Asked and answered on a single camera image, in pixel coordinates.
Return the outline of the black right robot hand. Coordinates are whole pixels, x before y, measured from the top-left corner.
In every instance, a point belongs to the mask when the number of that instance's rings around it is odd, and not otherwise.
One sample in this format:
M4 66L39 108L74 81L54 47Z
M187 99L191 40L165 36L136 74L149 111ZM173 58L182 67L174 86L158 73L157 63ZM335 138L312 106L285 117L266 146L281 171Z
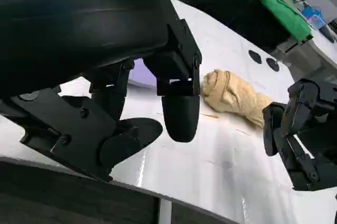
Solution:
M266 155L280 155L295 191L336 187L336 84L300 79L288 93L263 109Z

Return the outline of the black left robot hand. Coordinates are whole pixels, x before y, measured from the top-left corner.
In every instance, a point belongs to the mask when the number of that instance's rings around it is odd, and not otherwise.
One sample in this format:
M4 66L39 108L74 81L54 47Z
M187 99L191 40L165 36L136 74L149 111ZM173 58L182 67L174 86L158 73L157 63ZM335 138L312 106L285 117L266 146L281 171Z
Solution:
M121 119L137 59L156 77L164 124ZM22 144L96 180L164 130L194 139L201 62L171 0L1 0L1 115Z

